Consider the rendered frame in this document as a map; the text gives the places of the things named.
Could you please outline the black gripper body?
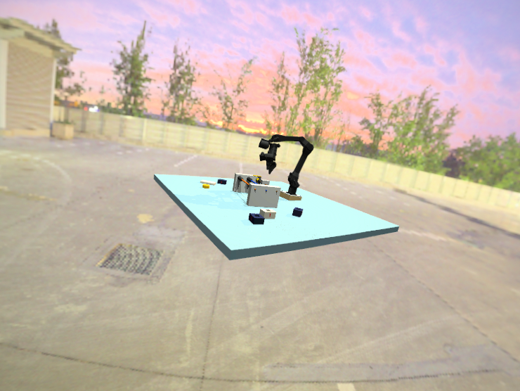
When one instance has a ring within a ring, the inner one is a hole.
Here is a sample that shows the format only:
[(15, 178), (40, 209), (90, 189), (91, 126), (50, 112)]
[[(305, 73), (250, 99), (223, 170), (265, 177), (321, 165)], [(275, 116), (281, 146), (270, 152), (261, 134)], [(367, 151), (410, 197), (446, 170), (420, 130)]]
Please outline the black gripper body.
[[(273, 149), (270, 149), (270, 150), (268, 150), (268, 153), (264, 154), (264, 157), (265, 157), (265, 158), (266, 158), (266, 157), (267, 157), (267, 158), (271, 158), (271, 159), (273, 159), (273, 160), (275, 161), (275, 157), (276, 157), (276, 155), (277, 155), (277, 151), (276, 151), (276, 150), (273, 150)], [(272, 162), (271, 165), (275, 165), (275, 166), (276, 166), (277, 164), (276, 164), (276, 162), (274, 162), (274, 161)]]

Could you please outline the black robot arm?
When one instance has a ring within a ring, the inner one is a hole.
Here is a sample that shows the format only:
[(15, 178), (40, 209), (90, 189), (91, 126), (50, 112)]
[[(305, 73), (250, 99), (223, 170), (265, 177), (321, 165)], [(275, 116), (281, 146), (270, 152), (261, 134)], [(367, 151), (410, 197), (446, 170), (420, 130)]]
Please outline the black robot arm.
[[(288, 176), (288, 181), (290, 183), (290, 187), (288, 189), (289, 194), (296, 195), (297, 188), (299, 188), (299, 173), (303, 167), (303, 164), (307, 157), (311, 154), (314, 147), (313, 144), (309, 143), (303, 136), (283, 136), (280, 134), (274, 134), (270, 140), (261, 139), (259, 143), (260, 148), (267, 149), (269, 146), (269, 150), (273, 149), (276, 150), (281, 147), (280, 144), (276, 144), (283, 141), (299, 141), (300, 144), (303, 146), (301, 157), (297, 163), (297, 166), (295, 167), (293, 173), (290, 172), (290, 175)], [(274, 143), (273, 143), (274, 142)]]

